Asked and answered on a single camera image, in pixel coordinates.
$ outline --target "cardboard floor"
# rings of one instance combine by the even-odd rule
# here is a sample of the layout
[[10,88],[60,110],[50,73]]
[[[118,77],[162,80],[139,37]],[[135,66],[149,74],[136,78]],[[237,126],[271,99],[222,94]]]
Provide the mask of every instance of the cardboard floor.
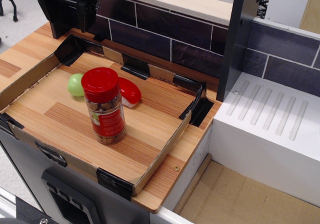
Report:
[[180,216],[195,224],[319,224],[320,208],[211,161]]

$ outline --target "jar label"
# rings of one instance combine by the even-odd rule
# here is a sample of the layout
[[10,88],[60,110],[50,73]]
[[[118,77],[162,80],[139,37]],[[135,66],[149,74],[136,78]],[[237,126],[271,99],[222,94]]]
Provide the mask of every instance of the jar label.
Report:
[[94,131],[103,137],[118,135],[125,128],[125,116],[122,105],[109,113],[96,113],[90,111]]

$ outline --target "tile wall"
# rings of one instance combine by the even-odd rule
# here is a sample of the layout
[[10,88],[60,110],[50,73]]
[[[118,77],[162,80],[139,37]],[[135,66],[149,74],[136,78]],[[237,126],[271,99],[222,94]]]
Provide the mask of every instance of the tile wall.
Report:
[[320,97],[320,40],[252,25],[243,71]]
[[96,23],[88,32],[220,77],[227,26],[135,0],[99,1]]

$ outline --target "screw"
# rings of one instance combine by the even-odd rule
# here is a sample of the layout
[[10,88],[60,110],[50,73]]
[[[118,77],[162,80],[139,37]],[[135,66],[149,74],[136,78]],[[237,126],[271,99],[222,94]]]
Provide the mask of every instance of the screw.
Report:
[[42,218],[39,222],[39,224],[48,224],[48,220],[45,218]]

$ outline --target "red cheese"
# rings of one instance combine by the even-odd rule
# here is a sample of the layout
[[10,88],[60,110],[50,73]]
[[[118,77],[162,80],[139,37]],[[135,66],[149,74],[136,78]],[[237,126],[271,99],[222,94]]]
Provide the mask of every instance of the red cheese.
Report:
[[122,104],[132,108],[141,99],[141,92],[139,88],[132,81],[119,77],[119,84],[122,95]]

